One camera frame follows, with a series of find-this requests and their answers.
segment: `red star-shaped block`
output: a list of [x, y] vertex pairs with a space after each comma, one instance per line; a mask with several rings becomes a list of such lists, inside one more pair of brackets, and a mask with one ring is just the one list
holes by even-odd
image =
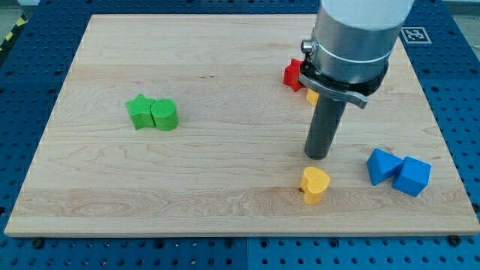
[[302, 63], [303, 61], [292, 58], [290, 65], [285, 67], [285, 74], [283, 75], [283, 84], [290, 86], [295, 92], [304, 87], [299, 82], [300, 65]]

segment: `wooden board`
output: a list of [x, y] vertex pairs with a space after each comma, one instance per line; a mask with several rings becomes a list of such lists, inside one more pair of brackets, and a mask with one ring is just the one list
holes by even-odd
[[[430, 236], [479, 223], [400, 42], [325, 160], [313, 108], [282, 85], [315, 16], [91, 18], [8, 221], [9, 236]], [[134, 130], [125, 102], [172, 98], [173, 131]], [[373, 148], [432, 164], [417, 198], [372, 187]], [[304, 204], [302, 170], [331, 176]]]

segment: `blue cube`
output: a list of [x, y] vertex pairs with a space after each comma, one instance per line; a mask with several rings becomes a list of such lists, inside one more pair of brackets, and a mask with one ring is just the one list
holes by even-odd
[[403, 166], [395, 176], [392, 187], [417, 197], [428, 185], [431, 165], [413, 157], [405, 157]]
[[402, 162], [401, 158], [375, 148], [367, 161], [372, 185], [376, 186], [392, 177], [400, 169]]

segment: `toy block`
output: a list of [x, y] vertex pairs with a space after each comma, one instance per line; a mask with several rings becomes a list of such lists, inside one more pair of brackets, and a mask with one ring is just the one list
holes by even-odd
[[154, 102], [155, 100], [139, 94], [134, 100], [125, 103], [136, 130], [140, 128], [153, 128], [155, 126], [152, 114], [150, 113], [150, 107]]
[[394, 176], [402, 166], [402, 162], [401, 158], [375, 148], [367, 161], [368, 173], [370, 174], [372, 185], [376, 186]]
[[309, 166], [304, 169], [300, 186], [304, 191], [303, 200], [308, 205], [319, 203], [330, 185], [330, 176], [321, 169]]
[[151, 105], [151, 116], [155, 126], [161, 131], [171, 131], [179, 125], [175, 103], [169, 99], [160, 99]]
[[285, 73], [283, 75], [283, 84], [290, 86], [293, 91], [297, 92], [304, 86], [299, 82], [300, 65], [303, 61], [292, 58], [290, 65], [285, 67]]
[[316, 106], [317, 106], [318, 99], [319, 99], [319, 96], [320, 96], [320, 95], [319, 95], [317, 92], [315, 92], [314, 90], [308, 89], [307, 97], [306, 97], [305, 99], [306, 99], [308, 102], [310, 102], [313, 107], [316, 107]]
[[417, 197], [428, 185], [431, 165], [413, 157], [405, 157], [392, 187], [410, 196]]

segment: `green block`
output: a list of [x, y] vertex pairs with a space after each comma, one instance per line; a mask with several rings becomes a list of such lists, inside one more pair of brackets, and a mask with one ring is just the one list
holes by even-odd
[[152, 114], [150, 113], [150, 107], [152, 107], [154, 102], [155, 100], [139, 94], [134, 100], [128, 101], [125, 104], [136, 130], [140, 128], [153, 128], [155, 126]]
[[176, 106], [169, 99], [155, 101], [150, 111], [155, 126], [161, 131], [171, 131], [179, 125]]

